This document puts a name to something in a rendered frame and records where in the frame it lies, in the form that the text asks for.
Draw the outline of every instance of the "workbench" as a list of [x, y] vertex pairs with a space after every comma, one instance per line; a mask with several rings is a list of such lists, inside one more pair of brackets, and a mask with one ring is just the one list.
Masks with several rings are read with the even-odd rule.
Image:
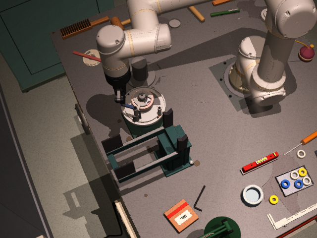
[[[67, 40], [61, 38], [59, 31], [51, 33], [51, 38], [140, 237], [196, 238], [202, 236], [206, 224], [218, 216], [237, 222], [243, 238], [254, 238], [255, 234], [259, 238], [280, 237], [316, 217], [317, 209], [278, 230], [273, 229], [267, 214], [279, 221], [316, 204], [317, 187], [301, 190], [290, 199], [281, 197], [276, 205], [268, 202], [273, 194], [265, 193], [274, 187], [264, 189], [264, 200], [257, 207], [246, 206], [241, 193], [251, 184], [263, 187], [276, 171], [284, 173], [301, 165], [305, 165], [312, 179], [317, 180], [314, 154], [317, 140], [298, 148], [306, 152], [303, 159], [296, 157], [296, 149], [246, 175], [242, 175], [240, 169], [275, 151], [283, 155], [316, 131], [317, 61], [300, 61], [298, 52], [302, 45], [295, 43], [285, 67], [286, 98], [273, 106], [259, 108], [248, 98], [230, 93], [223, 85], [223, 78], [228, 66], [235, 62], [245, 37], [265, 38], [267, 28], [260, 19], [261, 10], [266, 8], [265, 2], [236, 0], [219, 6], [207, 2], [195, 7], [205, 17], [205, 22], [201, 23], [187, 8], [160, 15], [160, 23], [168, 24], [176, 18], [181, 25], [170, 29], [172, 48], [169, 51], [144, 56], [148, 70], [156, 72], [156, 80], [151, 86], [164, 95], [166, 110], [172, 108], [174, 111], [174, 125], [182, 126], [192, 144], [190, 157], [195, 165], [167, 178], [162, 169], [156, 167], [118, 183], [103, 150], [101, 142], [107, 138], [120, 134], [125, 143], [132, 136], [122, 118], [121, 106], [114, 102], [114, 91], [106, 82], [101, 63], [87, 66], [72, 52], [96, 49], [97, 32], [110, 23]], [[236, 8], [240, 9], [239, 13], [210, 17], [211, 12]], [[89, 20], [104, 16], [110, 19], [117, 16], [121, 21], [129, 18], [126, 5], [122, 5]], [[126, 25], [125, 29], [131, 29], [131, 25]], [[297, 40], [312, 44], [305, 37]], [[136, 160], [136, 168], [155, 160], [151, 153], [155, 146], [156, 142], [151, 141], [150, 145], [142, 144], [131, 151], [143, 155]], [[118, 164], [127, 160], [124, 155], [117, 159]], [[197, 204], [202, 212], [194, 209], [199, 219], [178, 234], [164, 212], [182, 199], [193, 208], [204, 185], [206, 188]]]

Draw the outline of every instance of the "green screwdriver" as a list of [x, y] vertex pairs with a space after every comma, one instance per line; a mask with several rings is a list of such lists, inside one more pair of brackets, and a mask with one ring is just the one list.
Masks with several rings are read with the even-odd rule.
[[240, 9], [233, 9], [233, 10], [228, 10], [228, 11], [214, 12], [214, 13], [210, 13], [210, 16], [220, 16], [220, 15], [225, 15], [225, 14], [230, 14], [230, 13], [235, 13], [235, 12], [240, 12]]

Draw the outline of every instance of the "yellow ring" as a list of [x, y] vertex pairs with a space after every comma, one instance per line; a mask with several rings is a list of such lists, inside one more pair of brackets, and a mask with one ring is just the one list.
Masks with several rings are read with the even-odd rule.
[[307, 175], [307, 170], [305, 170], [304, 168], [301, 168], [298, 170], [299, 176], [300, 177], [305, 177]]
[[278, 197], [275, 195], [272, 195], [271, 197], [269, 197], [269, 202], [270, 204], [273, 204], [273, 205], [278, 203]]

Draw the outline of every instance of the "red spirit level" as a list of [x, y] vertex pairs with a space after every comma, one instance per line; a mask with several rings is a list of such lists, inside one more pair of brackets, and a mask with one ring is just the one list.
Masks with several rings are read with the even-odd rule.
[[246, 166], [244, 166], [242, 169], [240, 169], [242, 175], [245, 175], [248, 172], [253, 171], [254, 169], [257, 169], [263, 165], [266, 165], [278, 158], [278, 153], [274, 152], [273, 154], [270, 154], [268, 156], [265, 156], [257, 161], [254, 161]]

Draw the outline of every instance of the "white label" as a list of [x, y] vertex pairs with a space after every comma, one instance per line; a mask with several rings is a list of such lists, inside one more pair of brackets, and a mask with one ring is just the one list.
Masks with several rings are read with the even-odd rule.
[[175, 221], [178, 223], [178, 225], [182, 225], [184, 222], [186, 222], [189, 218], [191, 218], [193, 215], [190, 214], [188, 210], [180, 214], [178, 217], [175, 218]]

